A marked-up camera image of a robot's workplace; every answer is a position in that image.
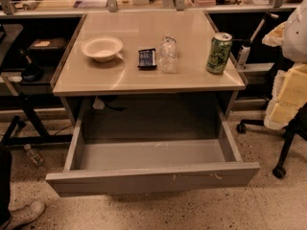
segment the crumpled plastic bottle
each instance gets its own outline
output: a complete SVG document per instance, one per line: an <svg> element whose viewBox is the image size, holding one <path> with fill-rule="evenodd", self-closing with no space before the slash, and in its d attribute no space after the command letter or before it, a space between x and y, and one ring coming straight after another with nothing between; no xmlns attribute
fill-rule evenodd
<svg viewBox="0 0 307 230"><path fill-rule="evenodd" d="M177 42L170 34L166 34L162 38L158 62L162 72L177 72Z"/></svg>

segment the caster wheel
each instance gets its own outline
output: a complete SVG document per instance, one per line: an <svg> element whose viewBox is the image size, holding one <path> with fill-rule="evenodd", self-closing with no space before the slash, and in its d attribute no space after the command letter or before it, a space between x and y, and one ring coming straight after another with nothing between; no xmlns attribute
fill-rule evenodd
<svg viewBox="0 0 307 230"><path fill-rule="evenodd" d="M25 126L26 126L26 123L25 123L25 122L23 122L23 121L18 121L18 127L19 127L19 129L21 129L21 128L25 127Z"/></svg>
<svg viewBox="0 0 307 230"><path fill-rule="evenodd" d="M286 170L283 167L275 167L274 170L272 170L272 174L275 175L276 178L281 179L286 175Z"/></svg>
<svg viewBox="0 0 307 230"><path fill-rule="evenodd" d="M237 125L237 132L239 134L245 134L247 132L247 127L244 124Z"/></svg>

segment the beverage can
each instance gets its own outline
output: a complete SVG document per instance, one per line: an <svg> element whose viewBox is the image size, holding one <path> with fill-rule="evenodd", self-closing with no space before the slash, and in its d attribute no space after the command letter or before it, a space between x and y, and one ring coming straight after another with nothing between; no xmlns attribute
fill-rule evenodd
<svg viewBox="0 0 307 230"><path fill-rule="evenodd" d="M221 74L227 64L232 46L232 36L227 33L216 33L211 40L210 55L206 69L213 74Z"/></svg>

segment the terrazzo floor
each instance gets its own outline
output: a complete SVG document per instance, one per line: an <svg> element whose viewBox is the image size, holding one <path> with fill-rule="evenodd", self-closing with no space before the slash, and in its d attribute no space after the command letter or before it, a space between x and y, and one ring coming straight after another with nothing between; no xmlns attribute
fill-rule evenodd
<svg viewBox="0 0 307 230"><path fill-rule="evenodd" d="M50 133L64 127L61 133L72 133L69 122L55 113L41 116ZM7 112L0 112L0 134L9 125L8 117ZM22 230L307 229L307 143L295 137L285 164L287 175L276 179L272 168L283 144L283 132L255 126L246 134L235 130L242 118L260 117L260 112L245 111L233 112L228 119L243 160L261 166L247 187L61 198L45 182L45 176L62 171L68 145L40 146L46 160L40 168L27 159L22 148L14 148L10 208L20 208L37 198L46 202L44 214L19 228ZM33 132L31 125L22 132Z"/></svg>

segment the plastic bottle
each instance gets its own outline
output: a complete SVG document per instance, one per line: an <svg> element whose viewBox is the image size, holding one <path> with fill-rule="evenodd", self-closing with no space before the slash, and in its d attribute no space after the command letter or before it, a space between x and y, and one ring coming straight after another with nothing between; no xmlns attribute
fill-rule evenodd
<svg viewBox="0 0 307 230"><path fill-rule="evenodd" d="M31 148L30 144L26 144L23 148L26 151L27 156L34 164L40 166L44 163L44 157L39 153L38 150Z"/></svg>
<svg viewBox="0 0 307 230"><path fill-rule="evenodd" d="M159 66L164 73L177 72L177 43L172 36L163 36L159 50Z"/></svg>
<svg viewBox="0 0 307 230"><path fill-rule="evenodd" d="M238 68L240 69L244 69L245 68L245 64L248 60L248 55L250 52L250 41L246 40L244 41L239 54L238 54Z"/></svg>

